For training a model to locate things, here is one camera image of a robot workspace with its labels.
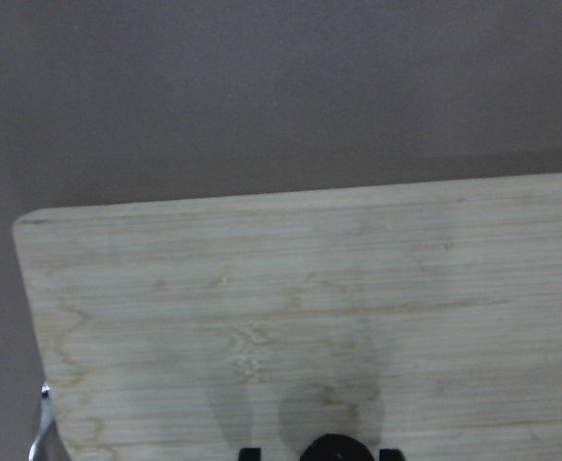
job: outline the wooden board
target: wooden board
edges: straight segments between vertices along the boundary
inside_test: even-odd
[[[562,460],[562,175],[46,209],[15,241],[74,460]]]

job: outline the cutting board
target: cutting board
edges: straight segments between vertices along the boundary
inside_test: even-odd
[[[15,242],[75,461],[562,460],[562,174],[44,209]]]

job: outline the bamboo board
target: bamboo board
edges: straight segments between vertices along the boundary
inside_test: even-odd
[[[562,175],[57,208],[14,236],[80,460],[562,460]]]

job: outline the silver metal object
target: silver metal object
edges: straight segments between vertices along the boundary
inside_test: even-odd
[[[40,459],[44,440],[54,424],[55,415],[52,401],[50,400],[50,387],[44,382],[43,386],[41,386],[41,418],[39,419],[37,435],[29,449],[29,461],[38,461]]]

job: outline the wooden cutting board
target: wooden cutting board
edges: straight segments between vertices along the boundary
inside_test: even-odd
[[[75,461],[562,460],[562,175],[44,209],[14,226]]]

